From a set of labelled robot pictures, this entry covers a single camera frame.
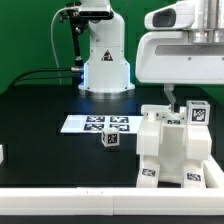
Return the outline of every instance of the black tabletop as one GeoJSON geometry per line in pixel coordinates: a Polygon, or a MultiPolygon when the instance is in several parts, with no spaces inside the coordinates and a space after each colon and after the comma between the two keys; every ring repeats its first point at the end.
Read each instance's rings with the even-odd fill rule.
{"type": "MultiPolygon", "coordinates": [[[[207,100],[212,153],[224,160],[224,108],[199,88],[176,87],[177,101],[207,100]]],[[[121,134],[116,150],[105,150],[100,134],[62,134],[67,115],[141,115],[143,104],[168,105],[162,87],[141,87],[130,97],[96,100],[71,86],[15,86],[0,95],[0,187],[135,187],[138,161],[136,134],[121,134]]],[[[10,223],[15,217],[0,217],[10,223]]],[[[221,223],[222,217],[116,216],[20,217],[16,223],[221,223]]]]}

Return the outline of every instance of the cable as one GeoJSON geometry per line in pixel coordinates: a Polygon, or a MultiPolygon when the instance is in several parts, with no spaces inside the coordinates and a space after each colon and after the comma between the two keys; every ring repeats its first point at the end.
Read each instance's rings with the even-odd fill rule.
{"type": "Polygon", "coordinates": [[[52,46],[52,50],[53,50],[53,54],[54,54],[54,60],[55,60],[57,68],[60,68],[60,64],[59,64],[59,61],[58,61],[58,56],[57,56],[57,52],[56,52],[55,44],[54,44],[54,24],[55,24],[55,21],[56,21],[56,18],[58,16],[58,14],[60,14],[61,12],[64,12],[64,11],[67,11],[67,10],[73,10],[73,9],[75,9],[75,7],[65,7],[65,8],[62,8],[62,9],[58,10],[55,13],[55,15],[52,19],[52,22],[51,22],[51,46],[52,46]]]}
{"type": "Polygon", "coordinates": [[[131,4],[131,0],[128,0],[126,9],[125,9],[124,14],[123,14],[123,18],[125,18],[127,16],[130,4],[131,4]]]}
{"type": "Polygon", "coordinates": [[[37,77],[37,78],[26,78],[26,79],[19,79],[19,80],[16,80],[16,81],[13,83],[13,86],[14,86],[17,82],[30,81],[30,80],[72,79],[72,78],[74,78],[74,75],[70,75],[70,76],[43,77],[43,78],[40,78],[40,77],[37,77]]]}
{"type": "Polygon", "coordinates": [[[35,69],[30,70],[27,72],[22,73],[21,75],[17,76],[8,86],[8,88],[14,86],[15,83],[19,82],[22,78],[34,74],[34,73],[40,73],[40,72],[70,72],[71,68],[41,68],[41,69],[35,69]]]}

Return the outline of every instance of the cube with markers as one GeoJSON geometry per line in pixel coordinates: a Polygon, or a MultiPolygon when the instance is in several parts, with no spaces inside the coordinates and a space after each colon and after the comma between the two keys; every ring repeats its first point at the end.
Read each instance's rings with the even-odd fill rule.
{"type": "Polygon", "coordinates": [[[102,130],[101,141],[105,147],[119,146],[120,144],[120,133],[115,127],[104,128],[102,130]]]}
{"type": "Polygon", "coordinates": [[[208,125],[210,105],[207,101],[187,101],[188,124],[208,125]]]}

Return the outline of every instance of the white paper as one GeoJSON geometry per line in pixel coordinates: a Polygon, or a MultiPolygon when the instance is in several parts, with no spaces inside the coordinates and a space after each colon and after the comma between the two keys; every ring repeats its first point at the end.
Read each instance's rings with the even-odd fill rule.
{"type": "Polygon", "coordinates": [[[61,133],[101,133],[119,126],[120,133],[137,134],[141,121],[142,116],[68,115],[61,133]]]}

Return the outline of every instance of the green backdrop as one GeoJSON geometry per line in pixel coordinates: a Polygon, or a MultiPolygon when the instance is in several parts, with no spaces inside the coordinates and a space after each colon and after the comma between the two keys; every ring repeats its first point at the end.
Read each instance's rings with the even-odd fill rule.
{"type": "MultiPolygon", "coordinates": [[[[135,81],[137,45],[144,28],[146,13],[175,3],[176,0],[131,0],[126,21],[126,59],[132,66],[135,81]]],[[[36,68],[54,68],[55,62],[50,43],[50,24],[55,12],[64,7],[67,0],[1,0],[0,3],[0,92],[17,75],[36,68]]],[[[128,0],[111,0],[115,11],[124,14],[128,0]]],[[[61,67],[71,67],[74,61],[69,23],[55,26],[55,44],[61,67]]],[[[89,54],[88,32],[81,36],[82,56],[89,54]]],[[[59,84],[58,80],[42,81],[43,84],[59,84]]],[[[200,86],[216,100],[224,104],[223,86],[200,86]]]]}

